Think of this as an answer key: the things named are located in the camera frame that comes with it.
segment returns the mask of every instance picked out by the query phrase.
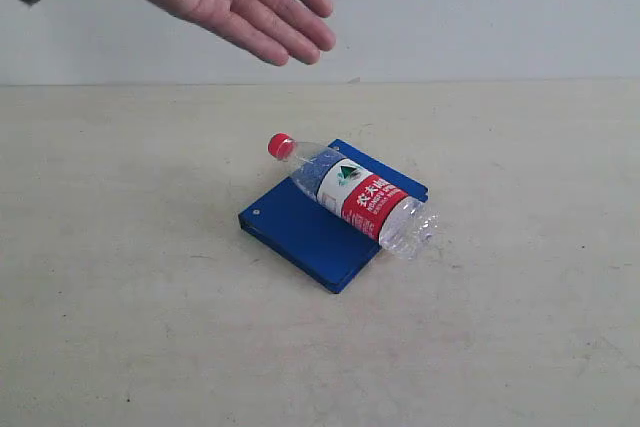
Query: blue plastic block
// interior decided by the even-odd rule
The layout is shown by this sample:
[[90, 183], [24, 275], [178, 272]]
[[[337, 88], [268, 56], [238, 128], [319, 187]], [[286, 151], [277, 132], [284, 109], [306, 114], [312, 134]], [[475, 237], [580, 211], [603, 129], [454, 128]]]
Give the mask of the blue plastic block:
[[[337, 148], [351, 160], [426, 202], [427, 188], [346, 142]], [[380, 246], [304, 195], [290, 179], [238, 216], [240, 226], [337, 294], [380, 251]]]

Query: plastic bottle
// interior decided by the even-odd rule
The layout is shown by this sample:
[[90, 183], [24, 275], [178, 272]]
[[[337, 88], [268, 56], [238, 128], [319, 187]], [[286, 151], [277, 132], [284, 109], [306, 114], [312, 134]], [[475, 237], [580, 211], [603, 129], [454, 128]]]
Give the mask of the plastic bottle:
[[307, 196], [402, 259], [413, 259], [432, 236], [427, 204], [369, 172], [340, 152], [276, 134], [269, 153], [286, 162]]

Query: bottle label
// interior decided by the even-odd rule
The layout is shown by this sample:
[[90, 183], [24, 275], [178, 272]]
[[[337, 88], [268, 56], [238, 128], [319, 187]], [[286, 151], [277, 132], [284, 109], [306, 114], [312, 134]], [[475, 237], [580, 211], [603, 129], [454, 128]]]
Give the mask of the bottle label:
[[408, 194], [344, 159], [327, 172], [316, 197], [328, 210], [377, 242], [387, 217]]

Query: bottle bottom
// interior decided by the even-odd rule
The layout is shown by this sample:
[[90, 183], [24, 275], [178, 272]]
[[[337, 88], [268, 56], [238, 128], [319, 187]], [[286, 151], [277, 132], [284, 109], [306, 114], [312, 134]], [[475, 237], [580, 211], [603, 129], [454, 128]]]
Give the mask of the bottle bottom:
[[407, 197], [389, 214], [379, 243], [396, 257], [413, 260], [433, 236], [436, 220], [426, 203]]

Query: logo on label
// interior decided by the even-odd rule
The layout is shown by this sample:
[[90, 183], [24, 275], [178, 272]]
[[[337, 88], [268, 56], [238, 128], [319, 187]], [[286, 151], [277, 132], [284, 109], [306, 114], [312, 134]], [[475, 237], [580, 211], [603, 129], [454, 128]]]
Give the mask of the logo on label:
[[360, 169], [354, 165], [342, 165], [340, 166], [340, 172], [338, 172], [338, 185], [344, 187], [349, 182], [362, 177]]

